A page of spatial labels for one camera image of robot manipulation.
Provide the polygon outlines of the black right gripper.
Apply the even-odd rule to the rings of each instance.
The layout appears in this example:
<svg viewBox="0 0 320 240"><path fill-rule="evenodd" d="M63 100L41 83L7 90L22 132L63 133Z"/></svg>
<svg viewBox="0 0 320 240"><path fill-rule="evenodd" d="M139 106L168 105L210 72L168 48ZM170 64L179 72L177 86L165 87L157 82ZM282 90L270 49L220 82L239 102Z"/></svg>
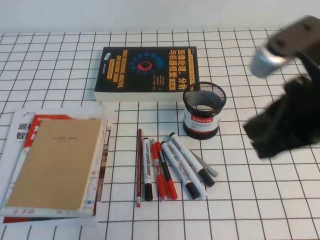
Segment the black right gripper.
<svg viewBox="0 0 320 240"><path fill-rule="evenodd" d="M297 57L308 75L286 83L285 93L243 126L261 159L320 141L320 62L305 52Z"/></svg>

